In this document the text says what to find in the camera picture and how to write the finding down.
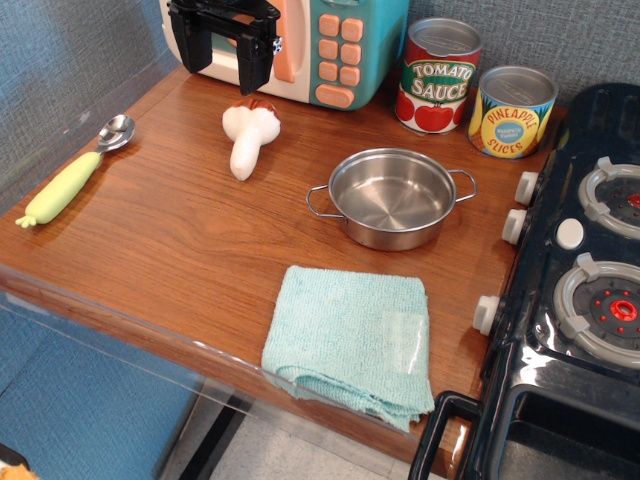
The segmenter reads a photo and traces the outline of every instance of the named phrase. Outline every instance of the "can lid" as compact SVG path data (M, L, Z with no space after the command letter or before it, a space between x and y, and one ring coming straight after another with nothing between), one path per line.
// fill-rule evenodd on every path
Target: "can lid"
M461 20L431 17L414 22L409 38L434 57L469 55L482 48L482 37L474 27Z
M547 73L512 65L488 70L480 78L480 90L499 103L520 107L545 105L558 95L558 85Z

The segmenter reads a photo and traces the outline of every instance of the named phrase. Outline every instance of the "stainless steel pot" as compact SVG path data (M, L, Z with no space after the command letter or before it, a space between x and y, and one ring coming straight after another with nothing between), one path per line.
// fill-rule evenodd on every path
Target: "stainless steel pot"
M466 175L473 193L456 198L451 173ZM325 188L339 214L320 213L311 205L313 192ZM344 232L366 247L402 251L436 237L453 206L477 192L475 179L464 170L446 170L410 150L378 148L340 163L327 185L309 190L307 205L319 217L341 219Z

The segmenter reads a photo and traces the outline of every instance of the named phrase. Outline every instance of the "tomato sauce can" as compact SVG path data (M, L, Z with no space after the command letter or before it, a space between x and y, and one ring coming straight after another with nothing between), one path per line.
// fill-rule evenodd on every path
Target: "tomato sauce can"
M444 133L460 124L482 37L468 23L442 17L408 30L396 115L419 132Z
M532 154L557 96L558 85L545 72L510 65L492 68L480 78L469 140L494 157Z

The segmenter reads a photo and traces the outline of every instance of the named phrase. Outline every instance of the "white mushroom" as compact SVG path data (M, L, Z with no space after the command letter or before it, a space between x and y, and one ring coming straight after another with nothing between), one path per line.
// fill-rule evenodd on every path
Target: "white mushroom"
M265 100L242 100L224 112L222 128L234 142L231 172L245 181L258 162L260 147L273 142L280 133L280 118Z

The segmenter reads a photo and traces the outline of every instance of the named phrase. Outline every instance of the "yellow-green handle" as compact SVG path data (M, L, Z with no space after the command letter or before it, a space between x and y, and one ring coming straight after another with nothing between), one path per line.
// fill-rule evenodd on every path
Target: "yellow-green handle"
M100 154L89 152L67 165L38 193L25 209L25 216L16 220L22 228L49 223L64 210L87 183L100 164Z

